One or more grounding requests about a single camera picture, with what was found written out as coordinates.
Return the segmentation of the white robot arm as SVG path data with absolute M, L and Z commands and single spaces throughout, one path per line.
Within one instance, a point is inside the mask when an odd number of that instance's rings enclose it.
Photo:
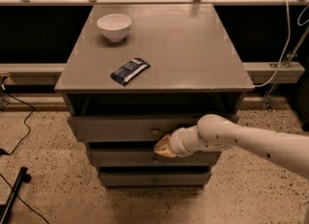
M 196 152 L 219 152 L 238 146 L 293 173 L 309 179 L 309 137 L 239 126 L 214 114 L 196 126 L 165 135 L 154 152 L 166 157 L 186 157 Z

